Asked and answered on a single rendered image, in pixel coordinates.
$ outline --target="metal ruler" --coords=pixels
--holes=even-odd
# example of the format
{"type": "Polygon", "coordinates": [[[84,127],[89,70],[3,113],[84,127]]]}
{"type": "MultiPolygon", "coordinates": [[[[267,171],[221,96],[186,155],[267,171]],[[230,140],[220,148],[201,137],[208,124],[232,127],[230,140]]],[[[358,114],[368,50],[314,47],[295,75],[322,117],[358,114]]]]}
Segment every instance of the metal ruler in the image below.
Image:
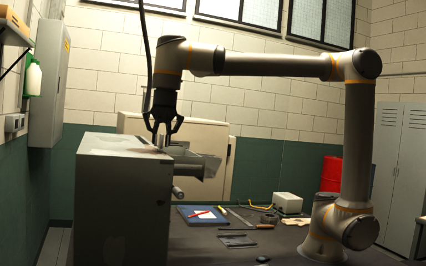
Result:
{"type": "Polygon", "coordinates": [[[236,212],[234,212],[233,210],[229,209],[229,208],[224,208],[226,209],[228,212],[232,213],[235,217],[238,218],[238,220],[240,220],[241,222],[245,223],[248,226],[253,226],[253,224],[249,223],[247,220],[245,220],[244,218],[242,218],[241,216],[239,216],[236,212]]]}

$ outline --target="robotic arm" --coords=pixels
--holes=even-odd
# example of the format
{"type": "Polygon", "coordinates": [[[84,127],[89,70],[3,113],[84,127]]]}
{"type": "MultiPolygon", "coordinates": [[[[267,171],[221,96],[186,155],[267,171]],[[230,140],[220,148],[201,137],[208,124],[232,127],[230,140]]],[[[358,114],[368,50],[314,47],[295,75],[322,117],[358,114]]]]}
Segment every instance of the robotic arm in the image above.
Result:
{"type": "Polygon", "coordinates": [[[324,262],[343,259],[343,246],[364,250],[376,240],[379,223],[369,200],[374,130],[374,88],[382,72],[380,56],[371,48],[318,57],[284,54],[226,53],[219,45],[187,41],[178,35],[158,39],[153,75],[154,103],[144,113],[153,143],[160,123],[166,124],[165,146],[184,117],[176,112],[183,70],[195,76],[297,76],[345,82],[346,103],[341,194],[315,196],[310,231],[300,253],[324,262]],[[154,127],[149,116],[154,117],[154,127]],[[172,129],[171,121],[176,117],[172,129]]]}

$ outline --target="red pen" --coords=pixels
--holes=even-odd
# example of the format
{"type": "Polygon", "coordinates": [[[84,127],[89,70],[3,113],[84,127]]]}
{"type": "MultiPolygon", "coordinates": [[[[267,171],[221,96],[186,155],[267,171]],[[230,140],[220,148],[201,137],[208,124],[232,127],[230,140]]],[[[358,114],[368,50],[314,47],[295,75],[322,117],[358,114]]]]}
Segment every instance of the red pen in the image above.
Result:
{"type": "Polygon", "coordinates": [[[191,215],[188,216],[188,218],[191,218],[191,217],[194,217],[194,216],[198,216],[200,214],[204,214],[204,213],[207,213],[207,212],[210,212],[210,211],[205,211],[205,212],[199,212],[199,213],[191,214],[191,215]]]}

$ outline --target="red barrel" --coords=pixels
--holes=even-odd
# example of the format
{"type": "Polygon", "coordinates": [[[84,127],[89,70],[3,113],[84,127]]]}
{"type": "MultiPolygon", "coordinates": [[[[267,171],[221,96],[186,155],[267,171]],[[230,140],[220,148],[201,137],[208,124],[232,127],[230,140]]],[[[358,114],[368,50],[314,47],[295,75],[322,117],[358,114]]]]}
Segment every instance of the red barrel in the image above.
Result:
{"type": "Polygon", "coordinates": [[[324,156],[322,164],[320,192],[340,193],[340,183],[342,182],[342,156],[324,156]]]}

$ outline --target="locker vent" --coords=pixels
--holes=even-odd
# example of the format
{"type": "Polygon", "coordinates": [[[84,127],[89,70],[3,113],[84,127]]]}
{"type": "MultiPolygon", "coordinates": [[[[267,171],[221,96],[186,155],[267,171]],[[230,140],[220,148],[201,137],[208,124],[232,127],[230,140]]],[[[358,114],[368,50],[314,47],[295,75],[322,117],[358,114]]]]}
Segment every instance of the locker vent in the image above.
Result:
{"type": "Polygon", "coordinates": [[[397,126],[398,109],[385,109],[382,111],[382,126],[397,126]]]}
{"type": "Polygon", "coordinates": [[[426,130],[426,110],[410,110],[410,121],[408,124],[410,129],[426,130]]]}

